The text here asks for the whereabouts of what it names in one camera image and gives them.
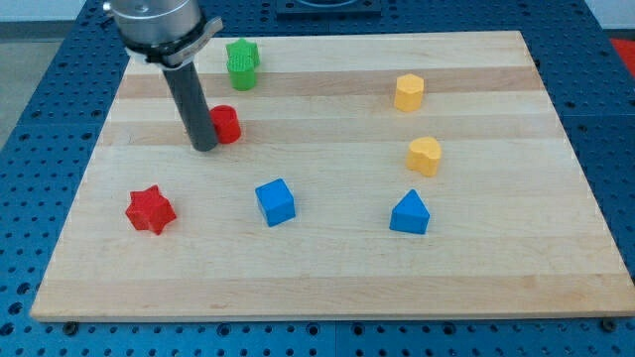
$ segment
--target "yellow block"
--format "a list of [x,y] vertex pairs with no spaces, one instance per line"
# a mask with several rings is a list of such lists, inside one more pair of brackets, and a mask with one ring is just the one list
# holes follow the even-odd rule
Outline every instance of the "yellow block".
[[433,137],[415,139],[408,146],[406,167],[429,178],[437,174],[441,159],[441,145]]
[[411,112],[421,107],[424,98],[424,79],[414,74],[397,77],[395,108]]

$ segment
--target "red star-shaped block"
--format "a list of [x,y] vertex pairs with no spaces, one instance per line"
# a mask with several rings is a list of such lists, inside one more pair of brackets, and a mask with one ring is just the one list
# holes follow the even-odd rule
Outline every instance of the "red star-shaped block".
[[126,215],[136,230],[150,230],[159,235],[166,224],[177,218],[167,198],[159,192],[159,187],[130,192],[132,202]]

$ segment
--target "toy block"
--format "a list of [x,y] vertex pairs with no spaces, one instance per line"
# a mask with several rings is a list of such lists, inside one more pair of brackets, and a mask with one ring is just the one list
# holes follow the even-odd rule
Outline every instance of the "toy block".
[[157,235],[164,227],[177,219],[170,202],[159,192],[159,187],[152,187],[143,191],[130,192],[132,202],[126,209],[126,215],[136,230],[149,230]]
[[411,189],[393,208],[390,229],[406,233],[426,234],[430,213],[417,192]]
[[281,178],[257,187],[256,196],[258,207],[270,227],[296,216],[294,197]]
[[220,144],[231,144],[240,138],[240,125],[236,110],[229,105],[218,105],[209,110]]
[[248,56],[253,62],[254,66],[260,65],[260,56],[258,55],[258,45],[250,43],[245,39],[239,39],[238,41],[225,45],[227,49],[227,57],[230,59],[234,56]]
[[395,108],[412,112],[421,107],[424,98],[424,79],[414,74],[397,77]]
[[406,167],[429,178],[437,174],[442,150],[437,139],[425,137],[413,140],[408,146]]
[[227,61],[229,80],[236,90],[249,90],[256,85],[254,61],[245,55],[232,56]]

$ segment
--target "green block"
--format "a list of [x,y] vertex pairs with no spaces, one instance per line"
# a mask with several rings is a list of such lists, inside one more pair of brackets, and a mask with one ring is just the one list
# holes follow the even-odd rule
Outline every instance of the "green block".
[[235,43],[225,45],[227,49],[227,56],[231,59],[234,56],[249,56],[254,61],[254,66],[260,64],[260,57],[258,56],[258,46],[255,43],[250,43],[245,39],[240,39]]
[[229,80],[236,90],[249,90],[256,85],[254,61],[246,55],[231,56],[227,61]]

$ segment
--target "blue triangular prism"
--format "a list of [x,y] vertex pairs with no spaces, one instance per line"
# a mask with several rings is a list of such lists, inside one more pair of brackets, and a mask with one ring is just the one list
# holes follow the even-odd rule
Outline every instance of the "blue triangular prism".
[[403,214],[409,216],[416,216],[421,218],[430,218],[430,214],[426,209],[426,206],[421,201],[421,198],[417,192],[411,189],[404,198],[397,203],[393,209],[394,214]]

